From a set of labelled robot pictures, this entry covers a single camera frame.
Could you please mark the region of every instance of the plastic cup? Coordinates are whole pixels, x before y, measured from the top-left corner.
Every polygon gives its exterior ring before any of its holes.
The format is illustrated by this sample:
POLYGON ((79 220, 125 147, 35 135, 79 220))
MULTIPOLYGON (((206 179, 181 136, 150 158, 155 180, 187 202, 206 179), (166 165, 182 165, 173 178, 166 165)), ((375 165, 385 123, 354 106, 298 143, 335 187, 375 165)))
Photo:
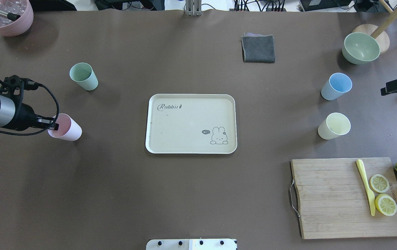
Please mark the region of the plastic cup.
POLYGON ((342 55, 353 64, 369 63, 377 59, 380 53, 378 42, 365 33, 351 33, 343 41, 342 55))
POLYGON ((77 63, 69 71, 70 78, 85 90, 95 90, 98 79, 92 66, 88 63, 77 63))
POLYGON ((348 118, 341 113, 331 113, 317 129, 322 139, 330 140, 350 131, 351 124, 348 118))
POLYGON ((334 73, 322 88, 321 95, 332 101, 351 90, 351 79, 343 73, 334 73))
POLYGON ((51 137, 66 141, 76 141, 81 137, 81 127, 67 114, 59 114, 57 123, 58 130, 47 130, 51 137))
MULTIPOLYGON (((11 2, 11 0, 0 0, 3 3, 11 2)), ((11 24, 0 27, 0 35, 3 36, 15 36, 20 35, 26 32, 33 23, 33 9, 32 5, 30 5, 29 0, 21 0, 27 3, 24 13, 21 14, 21 17, 12 22, 11 24)))

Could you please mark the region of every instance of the folded cloth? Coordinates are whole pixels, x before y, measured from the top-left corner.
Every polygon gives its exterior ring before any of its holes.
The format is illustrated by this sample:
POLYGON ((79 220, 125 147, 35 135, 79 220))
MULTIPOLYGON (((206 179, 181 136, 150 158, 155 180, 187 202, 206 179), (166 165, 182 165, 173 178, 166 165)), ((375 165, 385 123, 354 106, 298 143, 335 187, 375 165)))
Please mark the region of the folded cloth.
POLYGON ((242 49, 245 62, 274 63, 276 61, 273 35, 245 33, 242 36, 242 49))

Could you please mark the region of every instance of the white cup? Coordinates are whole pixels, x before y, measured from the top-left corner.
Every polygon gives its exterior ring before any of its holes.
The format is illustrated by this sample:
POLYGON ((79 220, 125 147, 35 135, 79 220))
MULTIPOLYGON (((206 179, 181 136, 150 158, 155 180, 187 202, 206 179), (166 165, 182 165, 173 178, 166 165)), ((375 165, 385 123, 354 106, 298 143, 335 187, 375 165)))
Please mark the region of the white cup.
POLYGON ((88 63, 77 63, 70 69, 70 78, 85 90, 95 90, 98 79, 88 63))
POLYGON ((330 140, 350 131, 351 124, 348 118, 341 113, 331 113, 317 129, 322 139, 330 140))
POLYGON ((332 101, 351 90, 351 79, 343 73, 334 73, 322 88, 321 95, 332 101))
POLYGON ((66 141, 76 141, 81 137, 81 127, 67 114, 59 114, 57 123, 58 130, 47 130, 51 137, 66 141))

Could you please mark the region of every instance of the knife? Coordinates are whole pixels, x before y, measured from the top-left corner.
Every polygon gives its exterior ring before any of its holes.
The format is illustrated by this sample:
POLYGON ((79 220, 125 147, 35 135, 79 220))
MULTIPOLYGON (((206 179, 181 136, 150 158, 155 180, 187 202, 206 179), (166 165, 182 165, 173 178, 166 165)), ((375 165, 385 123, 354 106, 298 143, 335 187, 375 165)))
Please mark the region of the knife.
POLYGON ((364 187, 365 187, 365 192, 367 192, 368 204, 370 205, 370 214, 372 216, 375 216, 375 211, 376 211, 375 193, 373 193, 373 191, 368 186, 367 174, 365 173, 364 162, 361 159, 359 159, 356 161, 356 165, 358 166, 359 174, 361 174, 362 182, 364 183, 364 187))

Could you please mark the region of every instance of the wooden cutting board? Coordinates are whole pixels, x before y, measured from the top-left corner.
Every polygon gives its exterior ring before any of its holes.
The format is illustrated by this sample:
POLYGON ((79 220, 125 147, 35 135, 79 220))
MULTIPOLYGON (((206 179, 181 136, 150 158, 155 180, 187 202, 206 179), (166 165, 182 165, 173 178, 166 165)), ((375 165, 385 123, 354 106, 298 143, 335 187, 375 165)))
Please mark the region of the wooden cutting board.
MULTIPOLYGON (((397 236, 397 213, 370 215, 367 195, 356 166, 358 158, 295 159, 292 174, 303 239, 397 236)), ((361 158, 370 183, 382 174, 386 192, 397 203, 397 180, 390 158, 361 158)))

